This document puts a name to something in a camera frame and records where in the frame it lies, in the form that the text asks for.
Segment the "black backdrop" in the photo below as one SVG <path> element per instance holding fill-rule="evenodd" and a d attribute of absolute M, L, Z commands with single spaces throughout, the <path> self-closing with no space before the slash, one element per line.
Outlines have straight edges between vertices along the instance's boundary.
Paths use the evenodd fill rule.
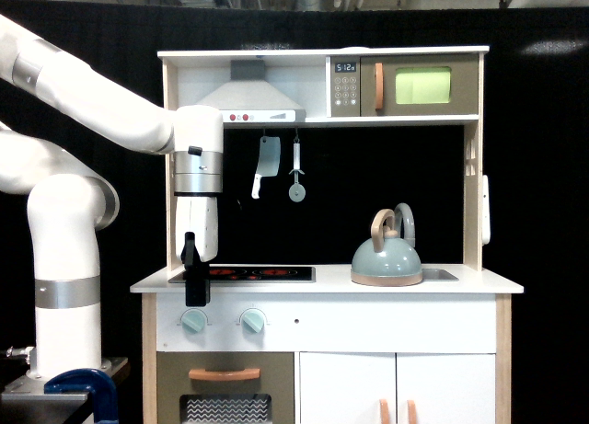
<path fill-rule="evenodd" d="M 484 172 L 492 238 L 483 264 L 525 286 L 514 297 L 514 423 L 587 422 L 589 9 L 324 14 L 0 0 L 0 13 L 158 105 L 160 50 L 490 45 Z M 165 266 L 163 159 L 127 152 L 7 83 L 0 120 L 61 145 L 120 194 L 119 218 L 98 233 L 103 354 L 129 357 L 121 423 L 138 423 L 141 305 L 129 286 Z M 415 213 L 422 261 L 461 260 L 461 128 L 302 129 L 307 194 L 298 204 L 288 199 L 295 132 L 268 134 L 281 136 L 283 161 L 253 201 L 261 132 L 225 132 L 216 262 L 350 262 L 375 211 L 400 201 Z M 0 214 L 5 349 L 34 343 L 26 197 L 0 194 Z"/>

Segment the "play kitchen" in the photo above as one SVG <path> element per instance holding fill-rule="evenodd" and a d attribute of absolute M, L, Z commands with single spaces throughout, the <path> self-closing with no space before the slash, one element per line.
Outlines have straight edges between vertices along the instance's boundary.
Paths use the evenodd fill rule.
<path fill-rule="evenodd" d="M 390 202 L 365 221 L 348 264 L 211 266 L 211 302 L 196 307 L 170 222 L 168 266 L 132 287 L 143 297 L 145 423 L 510 422 L 511 294 L 523 288 L 482 268 L 487 50 L 159 53 L 167 108 L 213 105 L 228 127 L 462 126 L 464 234 L 462 262 L 422 263 L 415 224 L 426 227 Z M 262 134 L 252 198 L 264 199 L 277 152 Z M 167 205 L 171 221 L 170 187 Z"/>

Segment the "mint green knob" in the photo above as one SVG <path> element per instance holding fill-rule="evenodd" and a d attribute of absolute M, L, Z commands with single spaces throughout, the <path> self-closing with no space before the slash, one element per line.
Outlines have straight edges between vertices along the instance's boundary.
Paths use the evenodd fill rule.
<path fill-rule="evenodd" d="M 206 326 L 206 315 L 199 309 L 190 309 L 184 313 L 180 321 L 187 332 L 198 334 Z"/>
<path fill-rule="evenodd" d="M 258 334 L 264 328 L 264 314 L 258 309 L 248 309 L 241 316 L 243 327 L 254 334 Z"/>

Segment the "stovetop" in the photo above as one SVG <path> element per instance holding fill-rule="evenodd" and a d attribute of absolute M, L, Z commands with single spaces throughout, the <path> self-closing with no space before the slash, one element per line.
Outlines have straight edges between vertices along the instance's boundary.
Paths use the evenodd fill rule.
<path fill-rule="evenodd" d="M 315 268 L 312 266 L 211 266 L 211 282 L 315 282 Z M 184 273 L 169 280 L 183 283 Z"/>

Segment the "microwave handle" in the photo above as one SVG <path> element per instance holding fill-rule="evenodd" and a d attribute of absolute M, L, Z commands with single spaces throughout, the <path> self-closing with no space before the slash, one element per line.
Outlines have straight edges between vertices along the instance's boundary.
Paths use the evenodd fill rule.
<path fill-rule="evenodd" d="M 244 381 L 260 378 L 260 369 L 244 369 L 236 372 L 209 372 L 205 369 L 191 369 L 188 373 L 191 380 L 197 381 Z"/>
<path fill-rule="evenodd" d="M 383 63 L 375 63 L 376 76 L 376 106 L 375 109 L 383 109 L 385 102 L 385 74 L 383 72 Z"/>

